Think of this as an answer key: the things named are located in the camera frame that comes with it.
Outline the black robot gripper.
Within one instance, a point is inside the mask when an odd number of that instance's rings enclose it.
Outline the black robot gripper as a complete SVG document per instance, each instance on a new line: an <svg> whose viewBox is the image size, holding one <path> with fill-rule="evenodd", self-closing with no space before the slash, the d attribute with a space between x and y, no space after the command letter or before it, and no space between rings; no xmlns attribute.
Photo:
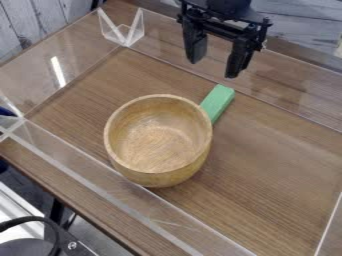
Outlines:
<svg viewBox="0 0 342 256"><path fill-rule="evenodd" d="M270 19L252 8L252 0L181 0L178 22L184 28L186 56L193 64L208 53L206 32L229 40L244 35L262 44L273 25ZM238 37L233 42L226 78L237 78L253 58L256 43L246 37Z"/></svg>

